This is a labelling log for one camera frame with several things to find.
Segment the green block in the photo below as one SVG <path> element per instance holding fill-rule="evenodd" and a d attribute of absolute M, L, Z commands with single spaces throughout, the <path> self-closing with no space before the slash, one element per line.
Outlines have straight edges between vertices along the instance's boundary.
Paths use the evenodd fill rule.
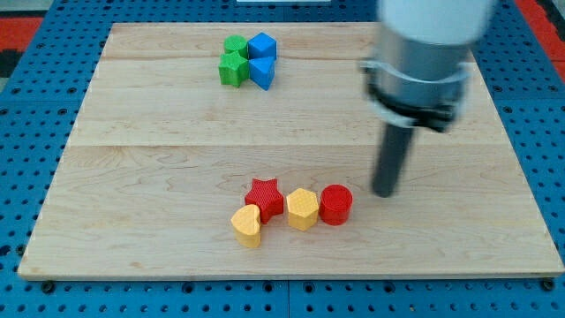
<path fill-rule="evenodd" d="M 245 59 L 247 56 L 247 40 L 241 35 L 228 36 L 223 41 L 223 50 L 225 53 L 237 51 L 239 55 Z"/>
<path fill-rule="evenodd" d="M 238 52 L 222 54 L 218 70 L 223 85 L 239 87 L 241 82 L 249 79 L 249 61 L 241 57 Z"/>

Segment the yellow hexagon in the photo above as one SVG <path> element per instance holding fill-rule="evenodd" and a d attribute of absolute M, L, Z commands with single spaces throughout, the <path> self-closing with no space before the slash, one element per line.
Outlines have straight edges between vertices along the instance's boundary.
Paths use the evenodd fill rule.
<path fill-rule="evenodd" d="M 289 225 L 295 229 L 306 231 L 318 222 L 318 199 L 316 193 L 298 188 L 286 196 L 289 210 Z"/>

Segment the wooden surface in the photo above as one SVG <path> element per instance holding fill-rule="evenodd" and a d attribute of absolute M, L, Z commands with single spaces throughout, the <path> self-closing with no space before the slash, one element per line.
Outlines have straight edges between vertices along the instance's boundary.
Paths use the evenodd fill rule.
<path fill-rule="evenodd" d="M 278 41 L 268 92 L 221 86 L 222 41 Z M 420 130 L 398 194 L 369 192 L 382 123 L 358 60 L 375 25 L 117 24 L 19 266 L 26 279 L 216 280 L 554 276 L 563 271 L 473 66 L 453 131 Z M 287 195 L 347 185 L 349 221 L 274 216 L 261 246 L 230 218 L 252 178 Z"/>

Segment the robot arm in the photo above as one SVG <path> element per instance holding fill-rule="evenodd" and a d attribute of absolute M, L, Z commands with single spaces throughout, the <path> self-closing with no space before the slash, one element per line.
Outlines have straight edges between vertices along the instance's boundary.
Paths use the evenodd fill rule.
<path fill-rule="evenodd" d="M 373 191 L 392 194 L 416 126 L 444 132 L 461 109 L 470 46 L 496 0 L 382 0 L 381 27 L 363 63 L 367 89 L 386 123 Z"/>

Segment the blue pegboard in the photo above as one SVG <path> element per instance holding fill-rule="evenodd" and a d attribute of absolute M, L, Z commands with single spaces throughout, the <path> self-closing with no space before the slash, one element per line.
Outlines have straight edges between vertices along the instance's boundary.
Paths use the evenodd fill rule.
<path fill-rule="evenodd" d="M 563 278 L 52 284 L 15 273 L 113 22 L 371 21 L 376 12 L 363 0 L 56 0 L 0 95 L 0 316 L 564 316 Z M 474 55 L 562 257 L 563 83 L 511 1 Z"/>

